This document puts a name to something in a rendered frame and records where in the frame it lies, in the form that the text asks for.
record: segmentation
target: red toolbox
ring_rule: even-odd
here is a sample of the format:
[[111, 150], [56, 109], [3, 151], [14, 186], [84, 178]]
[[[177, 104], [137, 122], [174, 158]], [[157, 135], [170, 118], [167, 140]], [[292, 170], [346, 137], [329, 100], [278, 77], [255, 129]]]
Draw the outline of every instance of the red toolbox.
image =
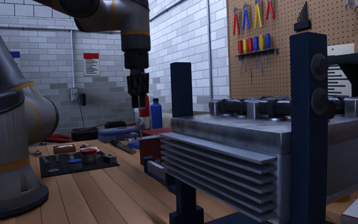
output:
[[[172, 132], [171, 128], [158, 128], [158, 129], [147, 129], [142, 131], [142, 136], [151, 136], [151, 135], [160, 135], [163, 133]], [[164, 145], [161, 143], [160, 140], [164, 139], [163, 137], [159, 138], [152, 138], [147, 140], [140, 140], [139, 141], [139, 153], [140, 153], [140, 164], [143, 165], [143, 158], [144, 157], [153, 157], [153, 161], [157, 158], [161, 157], [160, 152], [163, 151], [160, 146]]]

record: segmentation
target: pliers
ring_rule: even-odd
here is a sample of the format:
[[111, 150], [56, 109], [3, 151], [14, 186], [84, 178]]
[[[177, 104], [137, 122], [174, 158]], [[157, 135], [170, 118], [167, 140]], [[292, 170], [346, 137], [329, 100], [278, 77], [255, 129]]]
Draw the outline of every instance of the pliers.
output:
[[239, 28], [239, 20], [237, 19], [237, 8], [234, 7], [234, 32], [232, 32], [232, 35], [235, 36], [235, 25], [237, 26], [237, 32], [240, 34], [240, 28]]
[[257, 26], [257, 14], [259, 14], [260, 27], [262, 28], [262, 20], [261, 20], [261, 12], [260, 12], [260, 1], [261, 0], [255, 0], [255, 26], [254, 26], [254, 29], [256, 29], [256, 26]]
[[266, 20], [269, 20], [269, 9], [271, 10], [272, 18], [275, 19], [275, 14], [273, 13], [271, 0], [267, 0]]
[[244, 19], [243, 19], [243, 30], [245, 30], [245, 20], [247, 20], [247, 28], [250, 29], [250, 21], [248, 20], [247, 7], [248, 5], [244, 3]]

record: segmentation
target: cinder block wall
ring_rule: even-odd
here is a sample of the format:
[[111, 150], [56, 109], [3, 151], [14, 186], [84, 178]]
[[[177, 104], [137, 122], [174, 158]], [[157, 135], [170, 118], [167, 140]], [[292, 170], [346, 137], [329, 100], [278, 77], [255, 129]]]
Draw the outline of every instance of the cinder block wall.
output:
[[[87, 105], [81, 106], [85, 127], [114, 120], [134, 122], [120, 34], [80, 32], [73, 18], [31, 0], [0, 0], [0, 26], [74, 30], [75, 86], [87, 95]], [[35, 82], [56, 104], [60, 123], [55, 133], [81, 128], [79, 105], [70, 95], [70, 32], [0, 28], [0, 36], [10, 51], [20, 52], [25, 79]], [[100, 76], [84, 75], [83, 53], [99, 53]]]
[[[173, 0], [149, 0], [150, 18]], [[213, 98], [229, 98], [226, 1], [210, 0]], [[206, 0], [186, 0], [150, 23], [150, 94], [163, 112], [172, 108], [170, 64], [192, 63], [193, 109], [208, 112], [210, 101]]]

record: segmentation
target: black mat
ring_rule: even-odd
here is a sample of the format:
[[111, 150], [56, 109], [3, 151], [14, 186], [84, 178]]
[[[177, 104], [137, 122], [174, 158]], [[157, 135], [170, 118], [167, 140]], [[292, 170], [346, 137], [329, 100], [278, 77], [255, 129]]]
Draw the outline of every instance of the black mat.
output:
[[[97, 159], [97, 163], [95, 164], [83, 164], [82, 169], [80, 170], [70, 170], [68, 168], [68, 161], [70, 160], [69, 155], [66, 154], [59, 154], [58, 158], [60, 162], [56, 162], [56, 156], [46, 156], [45, 158], [50, 162], [50, 164], [45, 165], [45, 161], [42, 159], [42, 157], [39, 158], [40, 160], [40, 170], [41, 170], [41, 177], [42, 178], [48, 178], [53, 176], [59, 176], [59, 175], [65, 175], [65, 174], [73, 174], [73, 173], [80, 173], [84, 171], [89, 170], [98, 170], [113, 166], [119, 166], [118, 163], [106, 163], [103, 162], [102, 156], [104, 155], [103, 152], [101, 152], [101, 158]], [[81, 158], [80, 152], [74, 153], [74, 158]], [[51, 169], [60, 169], [57, 172], [50, 173], [49, 170]]]

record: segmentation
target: pegboard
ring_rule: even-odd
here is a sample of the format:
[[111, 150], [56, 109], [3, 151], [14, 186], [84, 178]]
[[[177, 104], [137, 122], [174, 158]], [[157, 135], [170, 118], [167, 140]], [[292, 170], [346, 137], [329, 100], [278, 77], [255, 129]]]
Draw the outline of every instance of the pegboard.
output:
[[[229, 51], [229, 78], [230, 78], [230, 97], [249, 98], [252, 96], [290, 96], [291, 95], [291, 72], [290, 72], [290, 35], [301, 32], [315, 32], [327, 35], [328, 45], [342, 45], [355, 43], [355, 53], [358, 53], [358, 8], [354, 12], [355, 2], [350, 0], [350, 5], [345, 9], [346, 0], [308, 0], [308, 20], [312, 23], [312, 28], [296, 32], [293, 25], [297, 23], [297, 18], [305, 0], [272, 0], [272, 7], [275, 19], [271, 17], [266, 21], [266, 10], [268, 3], [266, 0], [260, 2], [260, 11], [263, 27], [260, 28], [257, 20], [257, 28], [254, 29], [255, 22], [255, 0], [246, 0], [248, 7], [248, 17], [251, 28], [247, 25], [242, 30], [243, 25], [243, 1], [226, 0], [227, 5], [227, 27], [228, 27], [228, 51]], [[237, 29], [233, 35], [234, 7], [238, 10], [238, 20], [240, 34]], [[242, 67], [237, 56], [238, 41], [254, 36], [270, 34], [271, 48], [278, 48], [279, 54], [269, 53], [269, 63], [267, 52], [252, 54], [252, 85], [251, 85], [251, 58], [243, 56]]]

